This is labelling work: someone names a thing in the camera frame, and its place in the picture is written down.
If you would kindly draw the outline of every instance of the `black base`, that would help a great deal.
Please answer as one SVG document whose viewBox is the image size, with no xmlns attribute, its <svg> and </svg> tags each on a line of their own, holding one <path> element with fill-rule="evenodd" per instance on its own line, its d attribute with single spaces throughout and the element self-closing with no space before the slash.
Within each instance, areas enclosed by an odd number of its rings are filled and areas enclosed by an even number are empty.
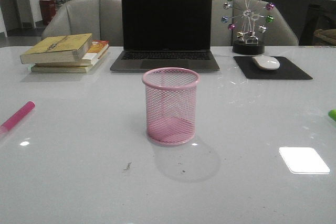
<svg viewBox="0 0 336 224">
<path fill-rule="evenodd" d="M 265 46 L 262 41 L 258 41 L 258 44 L 245 44 L 243 41 L 236 40 L 233 42 L 232 52 L 241 55 L 261 55 L 265 52 Z"/>
</svg>

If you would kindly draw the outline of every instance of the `pink mesh pencil cup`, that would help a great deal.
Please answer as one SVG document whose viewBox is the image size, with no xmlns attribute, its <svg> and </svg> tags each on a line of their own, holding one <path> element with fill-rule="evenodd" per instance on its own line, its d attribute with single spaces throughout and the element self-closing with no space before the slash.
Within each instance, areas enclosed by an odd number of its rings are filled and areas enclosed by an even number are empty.
<svg viewBox="0 0 336 224">
<path fill-rule="evenodd" d="M 147 134 L 157 143 L 178 145 L 195 136 L 199 74 L 184 68 L 157 68 L 142 76 L 146 89 Z"/>
</svg>

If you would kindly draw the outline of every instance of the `computer mouse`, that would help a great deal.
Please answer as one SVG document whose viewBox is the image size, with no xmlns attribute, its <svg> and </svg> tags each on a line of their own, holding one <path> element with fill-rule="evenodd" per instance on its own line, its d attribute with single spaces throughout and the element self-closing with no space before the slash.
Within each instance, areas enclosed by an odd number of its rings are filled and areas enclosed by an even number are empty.
<svg viewBox="0 0 336 224">
<path fill-rule="evenodd" d="M 258 55 L 253 56 L 252 60 L 262 70 L 276 70 L 280 67 L 279 61 L 272 56 Z"/>
</svg>

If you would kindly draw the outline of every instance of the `pink highlighter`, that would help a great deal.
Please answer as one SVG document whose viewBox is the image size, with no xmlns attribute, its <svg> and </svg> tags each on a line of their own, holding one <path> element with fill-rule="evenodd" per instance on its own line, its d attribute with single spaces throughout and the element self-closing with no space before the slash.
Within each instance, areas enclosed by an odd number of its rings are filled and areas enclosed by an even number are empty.
<svg viewBox="0 0 336 224">
<path fill-rule="evenodd" d="M 12 115 L 6 122 L 0 126 L 0 139 L 6 135 L 22 118 L 25 117 L 33 108 L 35 103 L 32 101 L 27 102 L 21 109 L 19 109 L 14 115 Z"/>
</svg>

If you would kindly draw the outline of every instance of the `book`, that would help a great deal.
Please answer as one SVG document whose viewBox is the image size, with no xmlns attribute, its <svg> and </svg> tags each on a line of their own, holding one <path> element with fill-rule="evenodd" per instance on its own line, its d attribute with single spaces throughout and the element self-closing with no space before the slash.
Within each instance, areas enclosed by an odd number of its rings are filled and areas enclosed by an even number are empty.
<svg viewBox="0 0 336 224">
<path fill-rule="evenodd" d="M 60 66 L 60 67 L 41 67 L 38 65 L 34 65 L 31 67 L 31 72 L 39 72 L 39 73 L 87 73 L 94 66 L 100 64 L 103 60 L 104 56 L 107 54 L 108 50 L 106 49 L 103 54 L 99 57 L 98 61 L 96 61 L 92 65 L 88 66 Z"/>
<path fill-rule="evenodd" d="M 22 64 L 77 61 L 91 45 L 92 34 L 47 37 L 20 55 L 20 59 Z"/>
<path fill-rule="evenodd" d="M 38 67 L 81 67 L 94 65 L 108 48 L 109 42 L 107 40 L 93 40 L 92 46 L 80 60 L 73 62 L 37 63 L 35 65 Z"/>
</svg>

